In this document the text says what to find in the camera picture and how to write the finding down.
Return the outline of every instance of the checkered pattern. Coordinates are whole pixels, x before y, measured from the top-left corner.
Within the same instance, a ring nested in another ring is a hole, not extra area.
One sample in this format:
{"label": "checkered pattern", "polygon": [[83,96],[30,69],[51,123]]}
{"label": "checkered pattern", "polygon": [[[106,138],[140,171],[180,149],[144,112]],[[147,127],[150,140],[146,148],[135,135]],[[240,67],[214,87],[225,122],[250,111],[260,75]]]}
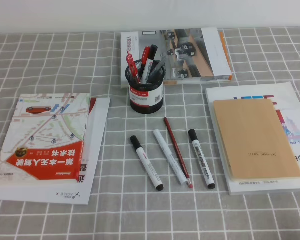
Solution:
{"label": "checkered pattern", "polygon": [[[290,81],[300,100],[300,27],[220,29],[233,81],[166,86],[159,112],[141,115],[120,87],[120,34],[0,35],[0,149],[20,94],[110,97],[89,205],[0,201],[0,239],[300,240],[300,192],[229,196],[206,88]],[[152,133],[173,146],[168,117],[194,188],[180,186]],[[187,130],[194,128],[216,181],[208,190]],[[131,143],[157,170],[157,192]]]}

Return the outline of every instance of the marker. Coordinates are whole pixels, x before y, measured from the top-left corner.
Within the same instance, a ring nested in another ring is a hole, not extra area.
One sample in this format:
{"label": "marker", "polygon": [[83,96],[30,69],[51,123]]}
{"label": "marker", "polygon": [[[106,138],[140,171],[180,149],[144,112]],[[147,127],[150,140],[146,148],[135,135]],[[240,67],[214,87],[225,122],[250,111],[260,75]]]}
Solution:
{"label": "marker", "polygon": [[155,68],[153,69],[153,71],[149,75],[149,78],[148,78],[148,81],[147,81],[148,84],[151,84],[151,83],[155,82],[155,76],[157,75],[157,73],[161,70],[161,68],[165,64],[166,59],[167,59],[167,56],[164,55],[161,58],[161,61],[158,63],[158,65],[155,66]]}
{"label": "marker", "polygon": [[141,78],[144,74],[144,70],[145,70],[145,67],[146,67],[147,60],[148,60],[149,52],[150,52],[150,47],[146,46],[144,48],[142,58],[141,58],[141,67],[140,67],[140,74],[139,74],[141,76]]}
{"label": "marker", "polygon": [[142,79],[141,79],[142,84],[147,84],[157,50],[158,50],[158,47],[156,45],[151,45],[148,59],[146,60],[144,72],[143,72]]}
{"label": "marker", "polygon": [[154,166],[152,166],[150,160],[148,159],[144,149],[142,148],[138,138],[136,136],[132,136],[130,137],[130,141],[136,151],[136,153],[138,154],[146,172],[148,173],[154,187],[158,190],[158,191],[162,191],[164,189],[164,185],[162,183],[162,181],[160,180]]}
{"label": "marker", "polygon": [[188,180],[188,183],[187,183],[187,184],[188,184],[188,187],[189,187],[190,189],[193,189],[194,186],[193,186],[193,184],[191,183],[191,179],[190,179],[190,176],[189,176],[189,173],[188,173],[188,170],[187,170],[185,161],[184,161],[184,159],[183,159],[183,157],[182,157],[182,155],[181,155],[181,152],[180,152],[180,150],[179,150],[177,141],[176,141],[175,136],[174,136],[174,133],[172,132],[172,129],[171,129],[171,127],[170,127],[168,118],[165,117],[163,120],[164,120],[164,123],[165,123],[165,125],[166,125],[166,128],[168,129],[169,135],[170,135],[170,137],[171,137],[171,140],[172,140],[172,143],[173,143],[173,147],[174,147],[174,151],[175,151],[175,154],[177,155],[177,157],[178,157],[178,159],[179,159],[179,163],[180,163],[180,165],[181,165],[182,171],[183,171],[185,177],[186,177],[187,180]]}
{"label": "marker", "polygon": [[194,129],[190,129],[188,131],[190,139],[192,141],[196,156],[199,159],[200,167],[206,182],[206,185],[208,186],[208,189],[214,189],[216,187],[214,178],[212,177],[212,174],[210,172],[207,160],[205,158],[204,153],[202,152],[200,142],[198,141],[198,137],[196,134],[196,131]]}
{"label": "marker", "polygon": [[168,160],[169,164],[171,165],[175,175],[179,179],[179,182],[182,184],[187,183],[188,180],[186,176],[184,175],[184,172],[182,171],[180,165],[178,162],[175,160],[174,156],[172,155],[172,152],[170,148],[168,147],[168,144],[162,137],[160,131],[158,129],[153,131],[155,138],[157,139],[162,151],[164,152],[164,155],[166,159]]}

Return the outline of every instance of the brown notebook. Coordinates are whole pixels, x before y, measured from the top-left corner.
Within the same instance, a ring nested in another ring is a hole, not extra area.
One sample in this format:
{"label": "brown notebook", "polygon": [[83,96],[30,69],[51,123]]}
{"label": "brown notebook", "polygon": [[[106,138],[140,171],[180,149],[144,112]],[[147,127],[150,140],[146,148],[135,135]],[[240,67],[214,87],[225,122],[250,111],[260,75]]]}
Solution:
{"label": "brown notebook", "polygon": [[300,177],[270,99],[220,100],[213,105],[234,180]]}

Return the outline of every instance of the mesh pen holder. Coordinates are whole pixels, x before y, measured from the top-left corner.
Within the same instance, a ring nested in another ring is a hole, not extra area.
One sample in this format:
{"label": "mesh pen holder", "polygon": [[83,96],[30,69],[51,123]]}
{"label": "mesh pen holder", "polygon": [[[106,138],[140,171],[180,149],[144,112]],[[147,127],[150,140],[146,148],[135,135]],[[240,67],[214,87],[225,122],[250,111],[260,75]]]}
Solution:
{"label": "mesh pen holder", "polygon": [[[134,62],[138,72],[140,71],[141,60]],[[158,61],[153,61],[152,69],[158,65]],[[161,109],[164,104],[164,77],[165,68],[162,67],[154,76],[152,83],[139,84],[132,80],[129,67],[125,70],[125,77],[129,82],[130,105],[133,110],[140,114],[153,114]]]}

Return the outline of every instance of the pen holder label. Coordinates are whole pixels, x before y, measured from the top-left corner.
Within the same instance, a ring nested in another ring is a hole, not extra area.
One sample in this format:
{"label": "pen holder label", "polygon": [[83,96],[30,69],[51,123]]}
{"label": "pen holder label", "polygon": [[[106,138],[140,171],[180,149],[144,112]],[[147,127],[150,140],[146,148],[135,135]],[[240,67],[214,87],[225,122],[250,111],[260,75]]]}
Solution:
{"label": "pen holder label", "polygon": [[152,91],[138,91],[129,87],[130,100],[139,107],[148,108],[157,105],[164,98],[164,83]]}

